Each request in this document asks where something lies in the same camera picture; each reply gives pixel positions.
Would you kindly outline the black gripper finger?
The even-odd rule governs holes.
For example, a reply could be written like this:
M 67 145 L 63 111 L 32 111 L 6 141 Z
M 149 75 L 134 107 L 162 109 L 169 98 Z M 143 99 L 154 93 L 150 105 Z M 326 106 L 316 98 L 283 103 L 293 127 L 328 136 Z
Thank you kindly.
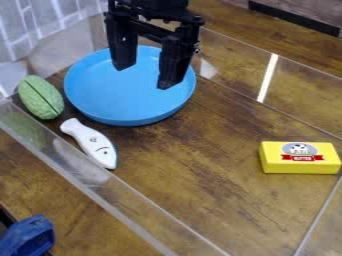
M 104 22 L 112 64 L 122 71 L 136 64 L 138 32 L 127 16 L 107 13 Z
M 162 40 L 158 88 L 166 90 L 179 84 L 199 51 L 199 27 L 182 25 Z

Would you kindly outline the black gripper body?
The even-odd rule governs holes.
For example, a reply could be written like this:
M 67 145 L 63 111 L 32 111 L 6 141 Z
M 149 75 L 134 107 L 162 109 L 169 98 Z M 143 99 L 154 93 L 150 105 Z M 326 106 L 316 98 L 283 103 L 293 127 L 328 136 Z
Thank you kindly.
M 189 10 L 189 0 L 108 0 L 106 14 L 127 16 L 138 37 L 162 43 L 178 27 L 205 25 L 203 18 Z

